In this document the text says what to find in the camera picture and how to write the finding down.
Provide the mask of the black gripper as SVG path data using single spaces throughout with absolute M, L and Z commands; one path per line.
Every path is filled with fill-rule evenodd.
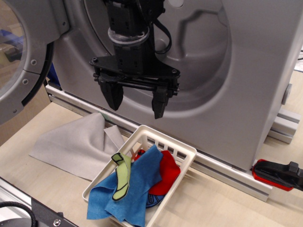
M 95 69 L 94 80 L 107 104 L 114 111 L 123 100 L 123 86 L 153 91 L 154 118 L 163 117 L 167 96 L 179 92 L 180 71 L 161 62 L 148 47 L 117 47 L 116 54 L 93 57 L 89 63 Z

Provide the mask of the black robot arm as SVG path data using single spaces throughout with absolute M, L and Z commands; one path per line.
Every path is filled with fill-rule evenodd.
M 118 110 L 124 96 L 124 87 L 153 93 L 154 117 L 163 116 L 171 97 L 179 91 L 180 71 L 157 59 L 158 54 L 167 53 L 172 45 L 157 51 L 154 27 L 168 38 L 168 29 L 158 20 L 165 12 L 162 0 L 107 0 L 109 19 L 108 37 L 113 43 L 115 54 L 94 57 L 94 80 L 98 82 L 109 107 Z

